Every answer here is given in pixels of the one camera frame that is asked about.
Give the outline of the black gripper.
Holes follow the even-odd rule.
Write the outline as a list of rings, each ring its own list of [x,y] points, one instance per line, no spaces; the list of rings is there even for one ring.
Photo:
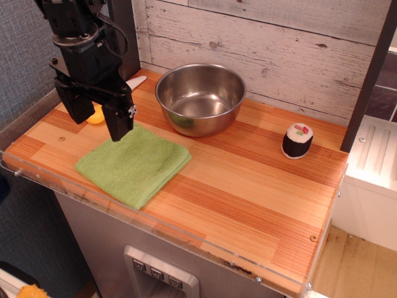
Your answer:
[[[120,47],[117,43],[91,43],[81,48],[61,49],[52,58],[56,91],[70,117],[81,124],[100,104],[113,142],[133,130],[135,106],[131,89],[121,77]]]

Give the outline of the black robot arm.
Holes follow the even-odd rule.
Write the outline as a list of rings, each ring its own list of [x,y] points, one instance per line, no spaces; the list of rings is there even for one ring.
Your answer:
[[[102,107],[113,141],[133,130],[136,107],[132,90],[119,73],[122,58],[117,34],[121,28],[101,13],[105,1],[37,1],[49,21],[53,43],[62,57],[50,66],[56,72],[55,88],[71,118],[80,124]]]

